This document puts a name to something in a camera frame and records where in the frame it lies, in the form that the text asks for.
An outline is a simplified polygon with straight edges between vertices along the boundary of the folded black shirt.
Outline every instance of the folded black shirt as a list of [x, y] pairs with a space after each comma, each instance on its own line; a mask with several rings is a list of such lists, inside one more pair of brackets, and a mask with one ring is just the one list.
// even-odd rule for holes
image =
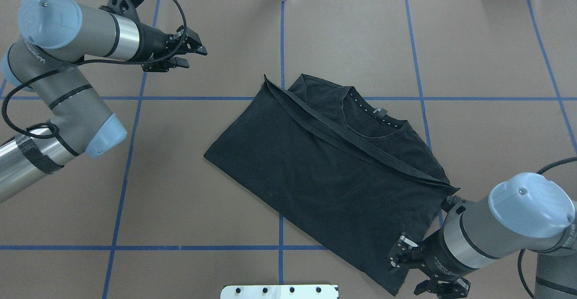
[[406, 120], [354, 87], [265, 80], [204, 157], [396, 295], [408, 270], [389, 271], [391, 246], [402, 231], [421, 240], [457, 189]]

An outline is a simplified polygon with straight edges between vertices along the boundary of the black tape wrap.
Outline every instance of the black tape wrap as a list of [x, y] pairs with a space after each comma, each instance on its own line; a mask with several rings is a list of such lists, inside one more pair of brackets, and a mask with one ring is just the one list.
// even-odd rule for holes
[[19, 134], [14, 140], [24, 157], [41, 172], [50, 175], [64, 167], [44, 155], [30, 137]]

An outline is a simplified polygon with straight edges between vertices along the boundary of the blue tape line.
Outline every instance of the blue tape line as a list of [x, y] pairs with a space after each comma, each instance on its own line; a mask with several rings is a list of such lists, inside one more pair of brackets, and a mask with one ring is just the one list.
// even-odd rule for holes
[[326, 250], [323, 245], [284, 245], [284, 250]]
[[138, 96], [101, 96], [103, 100], [113, 101], [138, 101]]
[[549, 62], [549, 57], [547, 57], [547, 52], [545, 51], [545, 47], [543, 46], [543, 41], [541, 40], [539, 34], [539, 28], [537, 27], [537, 23], [535, 21], [535, 14], [533, 13], [533, 7], [531, 6], [531, 0], [527, 0], [527, 6], [529, 7], [529, 14], [531, 15], [531, 21], [533, 22], [533, 28], [535, 28], [535, 35], [539, 42], [539, 47], [541, 49], [541, 53], [543, 54], [543, 59], [545, 59], [545, 64], [547, 65], [547, 71], [549, 72], [549, 76], [551, 78], [551, 83], [553, 84], [553, 88], [555, 90], [555, 94], [557, 95], [557, 100], [559, 101], [559, 107], [561, 108], [561, 113], [563, 113], [563, 119], [565, 120], [565, 125], [567, 126], [567, 130], [569, 132], [569, 137], [571, 138], [571, 143], [573, 143], [573, 150], [575, 154], [577, 154], [577, 142], [575, 141], [575, 135], [573, 135], [573, 129], [571, 129], [571, 124], [569, 123], [569, 118], [567, 117], [567, 112], [565, 111], [565, 106], [563, 106], [563, 100], [561, 100], [561, 93], [559, 92], [559, 87], [557, 86], [557, 82], [555, 81], [555, 76], [553, 75], [553, 70], [551, 69], [551, 64]]
[[252, 101], [254, 97], [248, 96], [144, 96], [143, 100], [158, 101]]
[[[156, 26], [158, 18], [158, 9], [160, 7], [160, 0], [156, 0], [156, 9], [154, 11], [154, 19], [152, 26]], [[138, 105], [136, 106], [136, 115], [134, 117], [134, 125], [132, 126], [132, 136], [130, 137], [130, 147], [128, 148], [128, 159], [126, 160], [126, 169], [124, 170], [124, 180], [122, 181], [122, 190], [120, 192], [120, 201], [118, 203], [118, 211], [116, 215], [116, 222], [114, 224], [114, 235], [112, 238], [112, 246], [116, 246], [118, 241], [118, 231], [120, 229], [120, 221], [122, 217], [122, 209], [124, 207], [124, 196], [126, 195], [126, 186], [128, 185], [128, 173], [130, 172], [130, 164], [132, 163], [132, 153], [134, 151], [134, 139], [136, 137], [136, 128], [138, 127], [138, 120], [140, 118], [140, 109], [142, 108], [142, 98], [144, 97], [144, 88], [146, 87], [147, 73], [142, 74], [142, 83], [140, 84], [140, 93], [138, 94]], [[106, 271], [105, 286], [102, 291], [102, 299], [106, 299], [110, 284], [110, 276], [114, 264], [114, 248], [110, 250], [109, 266]]]
[[427, 101], [556, 101], [556, 97], [423, 97]]
[[98, 245], [0, 245], [0, 250], [111, 250], [112, 246]]
[[445, 221], [443, 221], [443, 211], [439, 211], [439, 227], [443, 227], [443, 224], [445, 223]]
[[404, 0], [404, 6], [407, 10], [408, 33], [411, 37], [412, 60], [415, 63], [415, 75], [417, 76], [417, 87], [419, 89], [419, 100], [421, 101], [421, 112], [423, 115], [423, 124], [425, 125], [425, 137], [427, 139], [427, 146], [431, 149], [431, 138], [429, 133], [429, 122], [427, 121], [427, 114], [425, 109], [425, 98], [423, 97], [423, 86], [421, 84], [421, 73], [419, 71], [419, 62], [417, 60], [417, 48], [415, 46], [415, 36], [412, 31], [411, 11], [409, 9], [408, 0]]
[[114, 249], [110, 250], [109, 264], [108, 264], [108, 268], [106, 270], [105, 286], [104, 286], [104, 289], [102, 290], [102, 299], [106, 299], [106, 297], [108, 296], [108, 289], [109, 289], [109, 285], [110, 285], [110, 275], [112, 273], [113, 262], [114, 262]]
[[[367, 101], [418, 101], [412, 96], [368, 96]], [[138, 96], [102, 96], [103, 100], [136, 101]], [[143, 100], [158, 101], [252, 101], [252, 96], [144, 96]], [[559, 101], [556, 97], [467, 97], [467, 96], [424, 96], [426, 101]], [[41, 100], [38, 96], [13, 96], [11, 100]], [[577, 101], [577, 97], [561, 97], [562, 101]]]
[[0, 250], [110, 250], [110, 251], [194, 251], [194, 250], [326, 250], [322, 245], [0, 245]]
[[4, 88], [6, 88], [6, 79], [2, 81], [2, 86], [0, 86], [0, 96], [4, 94]]
[[280, 3], [280, 87], [284, 89], [284, 2]]
[[284, 284], [284, 255], [283, 255], [283, 245], [284, 245], [284, 217], [279, 213], [279, 284]]
[[278, 250], [276, 245], [116, 246], [116, 250]]

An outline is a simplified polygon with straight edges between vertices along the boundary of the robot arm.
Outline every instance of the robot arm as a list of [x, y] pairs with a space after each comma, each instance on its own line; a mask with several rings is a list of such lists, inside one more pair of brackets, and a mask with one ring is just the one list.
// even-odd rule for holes
[[464, 298], [463, 276], [520, 249], [539, 253], [535, 299], [577, 299], [575, 203], [554, 182], [533, 173], [497, 185], [477, 203], [449, 197], [445, 224], [422, 242], [401, 235], [391, 266], [419, 268], [429, 276], [416, 295]]
[[142, 1], [109, 0], [93, 9], [74, 0], [22, 0], [21, 37], [4, 55], [2, 73], [21, 89], [29, 84], [23, 89], [36, 92], [54, 117], [0, 146], [0, 203], [74, 157], [85, 152], [98, 157], [126, 138], [121, 122], [78, 70], [79, 64], [95, 62], [84, 61], [84, 55], [127, 60], [153, 72], [189, 67], [174, 54], [206, 55], [198, 34], [185, 26], [165, 34], [141, 23], [136, 7]]

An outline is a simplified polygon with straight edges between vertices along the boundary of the shirt label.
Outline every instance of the shirt label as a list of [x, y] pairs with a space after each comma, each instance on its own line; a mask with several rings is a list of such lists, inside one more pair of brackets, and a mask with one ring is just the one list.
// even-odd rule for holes
[[375, 116], [375, 118], [378, 118], [379, 120], [382, 120], [383, 118], [385, 118], [386, 114], [387, 114], [387, 110], [384, 110], [383, 108], [376, 108], [373, 111], [373, 115]]

